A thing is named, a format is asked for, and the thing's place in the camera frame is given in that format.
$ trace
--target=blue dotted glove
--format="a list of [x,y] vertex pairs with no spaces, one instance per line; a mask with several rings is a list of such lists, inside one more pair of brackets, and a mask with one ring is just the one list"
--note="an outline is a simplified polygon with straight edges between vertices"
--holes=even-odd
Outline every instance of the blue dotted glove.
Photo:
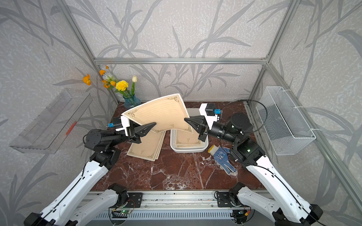
[[236,174],[237,170],[230,164],[227,157],[227,153],[230,154],[228,148],[217,147],[213,145],[209,149],[209,153],[214,157],[216,164],[218,164],[220,168],[226,172],[227,175]]

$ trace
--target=leaf pattern wallpaper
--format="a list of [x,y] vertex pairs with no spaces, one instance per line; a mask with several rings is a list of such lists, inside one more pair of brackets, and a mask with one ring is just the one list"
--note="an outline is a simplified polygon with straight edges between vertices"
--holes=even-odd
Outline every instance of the leaf pattern wallpaper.
[[[105,128],[116,103],[55,2],[0,2],[0,221],[23,226],[82,170],[91,151],[81,141],[92,128]],[[90,74],[92,84],[82,78]],[[89,91],[93,101],[52,155],[23,154],[9,143],[64,89]]]
[[[360,185],[361,12],[361,0],[301,3],[271,60]],[[275,85],[266,73],[254,97],[260,99],[266,86]],[[261,135],[272,150],[264,129]],[[302,197],[322,207],[323,223],[362,225],[361,215],[314,142],[296,155],[270,151],[269,156]]]
[[[96,58],[261,58],[290,1],[66,2]],[[261,65],[108,66],[119,79],[140,76],[142,89],[136,95],[142,100],[178,92],[186,101],[247,96],[245,89],[253,88],[261,69]]]

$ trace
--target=clear acrylic shelf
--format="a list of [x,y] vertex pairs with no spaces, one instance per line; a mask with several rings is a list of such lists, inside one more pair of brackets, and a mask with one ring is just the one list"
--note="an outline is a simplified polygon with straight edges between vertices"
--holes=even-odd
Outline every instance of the clear acrylic shelf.
[[22,153],[56,153],[92,100],[89,92],[64,89],[10,147]]

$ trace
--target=metal base plate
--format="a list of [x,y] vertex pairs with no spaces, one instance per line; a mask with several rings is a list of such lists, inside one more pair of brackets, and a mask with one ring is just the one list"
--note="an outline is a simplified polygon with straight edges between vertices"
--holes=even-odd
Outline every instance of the metal base plate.
[[132,201],[128,201],[125,208],[140,208],[141,202],[142,202],[142,193],[141,192],[130,192],[130,193],[128,193],[128,195],[130,196],[130,199],[132,201],[134,201],[134,203]]
[[216,192],[218,207],[235,207],[231,204],[229,192]]

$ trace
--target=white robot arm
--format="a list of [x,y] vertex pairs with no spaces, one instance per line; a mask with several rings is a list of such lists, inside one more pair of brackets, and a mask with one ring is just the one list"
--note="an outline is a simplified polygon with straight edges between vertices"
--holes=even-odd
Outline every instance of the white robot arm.
[[199,139],[205,141],[205,137],[211,135],[233,143],[230,153],[235,161],[258,178],[275,199],[267,199],[238,183],[229,191],[235,206],[250,206],[276,225],[307,226],[319,220],[323,214],[320,207],[304,200],[278,173],[264,150],[249,138],[253,126],[245,114],[235,113],[229,122],[222,124],[217,122],[220,110],[215,109],[214,104],[203,103],[199,111],[200,116],[185,118],[199,133]]
[[84,226],[103,210],[124,205],[128,200],[126,188],[112,184],[97,199],[76,209],[90,189],[118,161],[120,150],[114,146],[125,141],[141,143],[140,138],[155,125],[156,123],[138,125],[121,116],[113,118],[113,123],[108,125],[108,127],[114,127],[115,131],[90,130],[85,135],[85,141],[83,140],[84,146],[94,151],[89,162],[70,185],[41,213],[31,213],[25,219],[24,225]]

